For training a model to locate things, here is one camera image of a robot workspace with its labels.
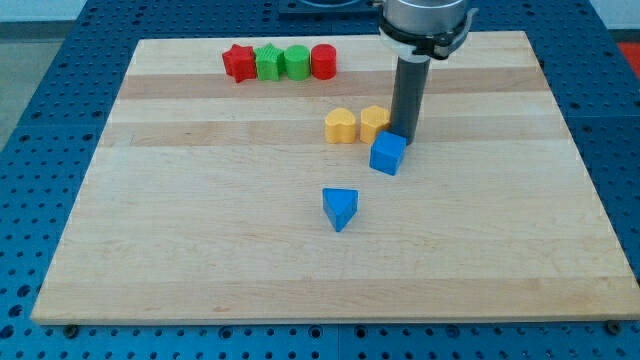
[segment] yellow heart block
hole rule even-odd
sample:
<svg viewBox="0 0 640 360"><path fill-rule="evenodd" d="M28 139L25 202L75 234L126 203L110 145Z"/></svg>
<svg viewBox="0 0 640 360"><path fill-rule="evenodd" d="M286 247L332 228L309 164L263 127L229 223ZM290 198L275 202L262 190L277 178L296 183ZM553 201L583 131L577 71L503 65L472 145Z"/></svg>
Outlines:
<svg viewBox="0 0 640 360"><path fill-rule="evenodd" d="M373 144L380 131L387 130L390 125L389 110L373 105L360 112L360 141Z"/></svg>
<svg viewBox="0 0 640 360"><path fill-rule="evenodd" d="M329 144L356 141L356 117L345 108L336 108L324 118L325 139Z"/></svg>

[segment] triangle block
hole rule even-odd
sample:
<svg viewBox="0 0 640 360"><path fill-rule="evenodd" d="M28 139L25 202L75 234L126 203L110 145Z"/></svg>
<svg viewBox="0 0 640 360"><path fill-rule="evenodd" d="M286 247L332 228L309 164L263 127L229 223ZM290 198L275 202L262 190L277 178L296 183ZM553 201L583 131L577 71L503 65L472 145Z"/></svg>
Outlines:
<svg viewBox="0 0 640 360"><path fill-rule="evenodd" d="M333 228L340 232L358 211L358 191L351 189L322 189L322 207Z"/></svg>

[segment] star-shaped block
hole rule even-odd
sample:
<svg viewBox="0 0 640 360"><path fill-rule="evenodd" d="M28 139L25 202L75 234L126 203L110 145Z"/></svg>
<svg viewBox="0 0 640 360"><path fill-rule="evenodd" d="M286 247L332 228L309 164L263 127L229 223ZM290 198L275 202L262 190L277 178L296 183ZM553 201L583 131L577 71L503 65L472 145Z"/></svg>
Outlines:
<svg viewBox="0 0 640 360"><path fill-rule="evenodd" d="M227 75L233 76L237 83L256 78L256 63L252 46L233 44L231 49L222 53L222 62Z"/></svg>
<svg viewBox="0 0 640 360"><path fill-rule="evenodd" d="M279 81L284 72L284 50L269 43L255 49L258 80Z"/></svg>

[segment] wooden board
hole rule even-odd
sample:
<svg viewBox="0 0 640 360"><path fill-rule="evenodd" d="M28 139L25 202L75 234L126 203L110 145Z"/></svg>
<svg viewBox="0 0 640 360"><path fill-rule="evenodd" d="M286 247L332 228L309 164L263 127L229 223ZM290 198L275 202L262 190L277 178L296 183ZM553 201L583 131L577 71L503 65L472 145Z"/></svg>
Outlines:
<svg viewBox="0 0 640 360"><path fill-rule="evenodd" d="M335 79L224 75L232 43L331 43ZM375 36L143 40L32 317L43 324L625 319L640 291L529 42L432 65L399 173L328 145L389 106ZM360 191L342 233L323 187Z"/></svg>

